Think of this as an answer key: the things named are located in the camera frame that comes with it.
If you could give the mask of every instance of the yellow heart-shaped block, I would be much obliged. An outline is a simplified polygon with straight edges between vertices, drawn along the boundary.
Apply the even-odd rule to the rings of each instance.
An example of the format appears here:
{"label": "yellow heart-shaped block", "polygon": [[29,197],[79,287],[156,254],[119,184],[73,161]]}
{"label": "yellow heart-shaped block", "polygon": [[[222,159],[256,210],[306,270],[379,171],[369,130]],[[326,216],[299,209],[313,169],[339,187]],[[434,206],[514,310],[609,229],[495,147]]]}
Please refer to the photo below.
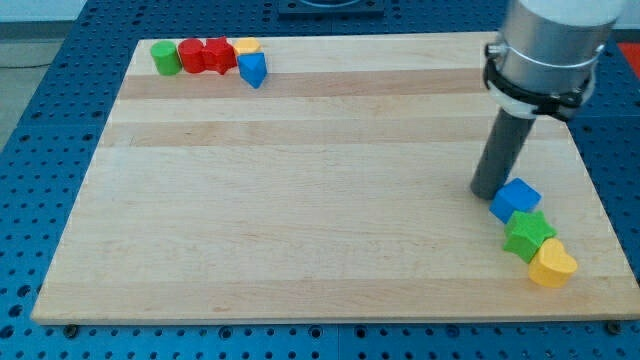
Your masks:
{"label": "yellow heart-shaped block", "polygon": [[567,254],[562,242],[549,238],[529,263],[529,279],[542,286],[560,288],[577,270],[578,262]]}

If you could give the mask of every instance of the green star-shaped block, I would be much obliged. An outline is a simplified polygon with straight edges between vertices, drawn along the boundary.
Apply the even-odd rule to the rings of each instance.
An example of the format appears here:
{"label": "green star-shaped block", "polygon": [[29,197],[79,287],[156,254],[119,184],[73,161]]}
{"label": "green star-shaped block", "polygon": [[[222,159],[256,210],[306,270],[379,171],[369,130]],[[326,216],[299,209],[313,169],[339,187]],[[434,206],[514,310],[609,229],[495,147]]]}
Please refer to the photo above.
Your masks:
{"label": "green star-shaped block", "polygon": [[528,264],[542,243],[556,236],[556,230],[547,223],[542,211],[515,211],[504,228],[504,234],[507,242],[503,249],[520,256]]}

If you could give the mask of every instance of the green block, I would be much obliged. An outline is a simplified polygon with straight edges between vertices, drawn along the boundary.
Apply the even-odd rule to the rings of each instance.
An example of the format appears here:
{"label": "green block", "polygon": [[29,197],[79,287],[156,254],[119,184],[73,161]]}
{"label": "green block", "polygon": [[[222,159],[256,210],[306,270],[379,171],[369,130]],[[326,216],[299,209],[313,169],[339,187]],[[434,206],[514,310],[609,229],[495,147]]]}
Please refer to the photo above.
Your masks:
{"label": "green block", "polygon": [[182,70],[176,44],[171,41],[159,41],[151,47],[151,57],[160,75],[175,75]]}
{"label": "green block", "polygon": [[504,234],[507,236],[507,242],[503,249],[518,255],[528,264],[542,243],[557,233],[547,223],[542,211],[515,211],[504,228]]}

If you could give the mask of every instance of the yellow block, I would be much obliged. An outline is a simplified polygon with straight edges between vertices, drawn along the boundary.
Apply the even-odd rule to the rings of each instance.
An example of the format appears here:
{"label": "yellow block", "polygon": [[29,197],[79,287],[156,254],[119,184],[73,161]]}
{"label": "yellow block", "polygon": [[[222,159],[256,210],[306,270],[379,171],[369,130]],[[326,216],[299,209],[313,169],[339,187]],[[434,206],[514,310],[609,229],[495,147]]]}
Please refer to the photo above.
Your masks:
{"label": "yellow block", "polygon": [[563,287],[578,270],[578,262],[567,254],[564,245],[556,238],[549,238],[529,263],[529,278],[546,287]]}
{"label": "yellow block", "polygon": [[240,38],[233,44],[236,56],[253,54],[262,51],[262,46],[256,38]]}

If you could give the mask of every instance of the black bolt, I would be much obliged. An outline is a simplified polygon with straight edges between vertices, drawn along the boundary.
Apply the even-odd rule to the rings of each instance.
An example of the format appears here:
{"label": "black bolt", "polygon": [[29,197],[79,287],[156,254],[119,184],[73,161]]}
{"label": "black bolt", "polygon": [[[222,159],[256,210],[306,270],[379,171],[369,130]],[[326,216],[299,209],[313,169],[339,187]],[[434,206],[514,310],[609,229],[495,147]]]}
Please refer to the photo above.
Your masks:
{"label": "black bolt", "polygon": [[617,320],[607,321],[605,329],[611,335],[620,335],[622,333],[622,324]]}
{"label": "black bolt", "polygon": [[78,336],[79,331],[80,329],[78,328],[78,325],[69,324],[62,329],[62,335],[67,339],[73,339]]}

